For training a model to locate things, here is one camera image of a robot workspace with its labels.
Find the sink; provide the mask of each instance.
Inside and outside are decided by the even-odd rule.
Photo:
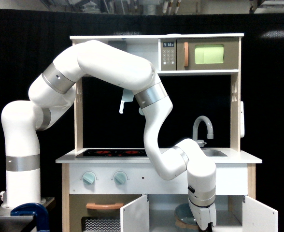
[[[225,153],[217,150],[202,150],[207,157],[227,157]]]

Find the orange handle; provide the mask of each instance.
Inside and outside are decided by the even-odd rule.
[[[116,204],[88,203],[88,204],[86,204],[87,209],[120,209],[123,206],[124,206],[123,203],[116,203]]]
[[[184,43],[184,50],[185,50],[185,62],[184,62],[184,67],[188,67],[188,42]]]

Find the open cabinet door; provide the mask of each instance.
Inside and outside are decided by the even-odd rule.
[[[245,196],[243,200],[243,232],[277,232],[278,211]]]
[[[121,232],[149,232],[150,203],[147,195],[121,207]]]

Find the knob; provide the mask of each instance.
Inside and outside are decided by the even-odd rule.
[[[124,172],[114,174],[114,182],[118,185],[123,185],[126,182],[127,176]]]
[[[83,174],[82,179],[89,185],[95,181],[95,174],[93,172],[86,172]]]

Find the stovetop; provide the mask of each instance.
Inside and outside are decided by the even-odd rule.
[[[120,157],[147,157],[145,149],[87,149],[76,158],[120,158]]]

